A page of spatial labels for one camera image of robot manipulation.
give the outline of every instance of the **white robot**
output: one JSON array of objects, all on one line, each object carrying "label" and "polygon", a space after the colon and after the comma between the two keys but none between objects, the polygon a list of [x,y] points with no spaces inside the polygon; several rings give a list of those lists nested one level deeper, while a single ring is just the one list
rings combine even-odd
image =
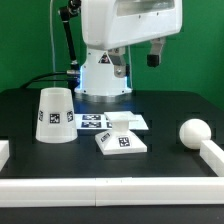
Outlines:
[{"label": "white robot", "polygon": [[[125,46],[150,40],[148,65],[155,67],[164,37],[182,26],[182,0],[69,0],[60,10],[64,25],[80,11],[87,57],[75,93],[95,102],[119,101],[132,92],[127,86]],[[77,65],[76,58],[71,59]]]}]

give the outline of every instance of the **white sphere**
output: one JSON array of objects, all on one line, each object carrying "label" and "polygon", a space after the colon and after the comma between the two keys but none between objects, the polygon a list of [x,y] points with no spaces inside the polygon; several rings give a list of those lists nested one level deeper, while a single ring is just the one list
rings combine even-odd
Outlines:
[{"label": "white sphere", "polygon": [[201,141],[211,139],[211,129],[200,119],[190,119],[180,128],[180,140],[190,149],[200,149]]}]

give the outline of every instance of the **flat white block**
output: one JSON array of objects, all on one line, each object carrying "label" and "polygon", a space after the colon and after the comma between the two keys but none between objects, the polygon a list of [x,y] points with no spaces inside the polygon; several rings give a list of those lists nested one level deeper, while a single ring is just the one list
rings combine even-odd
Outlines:
[{"label": "flat white block", "polygon": [[0,207],[95,206],[95,179],[0,180]]},{"label": "flat white block", "polygon": [[9,141],[0,141],[0,171],[9,158]]},{"label": "flat white block", "polygon": [[220,177],[97,179],[96,206],[223,203]]},{"label": "flat white block", "polygon": [[224,152],[218,145],[211,140],[202,141],[200,156],[219,177],[224,177]]}]

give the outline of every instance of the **green backdrop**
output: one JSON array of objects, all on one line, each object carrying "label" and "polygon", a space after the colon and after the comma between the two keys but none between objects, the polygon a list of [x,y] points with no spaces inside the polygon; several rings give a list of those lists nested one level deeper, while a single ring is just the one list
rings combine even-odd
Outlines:
[{"label": "green backdrop", "polygon": [[[54,0],[57,71],[68,69],[70,63],[57,13],[66,4],[67,0]],[[1,0],[0,91],[17,88],[37,75],[52,71],[49,6],[50,0]],[[223,0],[183,0],[182,30],[167,38],[162,64],[157,68],[146,65],[149,43],[131,46],[134,89],[196,92],[224,109],[223,8]],[[80,18],[74,18],[71,26],[77,56],[83,63],[85,46]]]}]

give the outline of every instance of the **black table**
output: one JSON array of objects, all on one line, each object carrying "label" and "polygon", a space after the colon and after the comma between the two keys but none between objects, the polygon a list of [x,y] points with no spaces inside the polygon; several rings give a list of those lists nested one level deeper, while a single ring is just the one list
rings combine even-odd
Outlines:
[{"label": "black table", "polygon": [[[102,130],[78,130],[64,144],[35,139],[40,90],[11,89],[0,94],[0,139],[10,142],[10,158],[0,178],[206,177],[216,176],[183,146],[179,129],[188,119],[208,123],[212,140],[224,144],[224,112],[189,92],[136,91],[120,103],[74,99],[76,114],[132,111],[149,130],[134,132],[147,153],[104,156],[95,143]],[[1,223],[223,223],[224,205],[1,208]]]}]

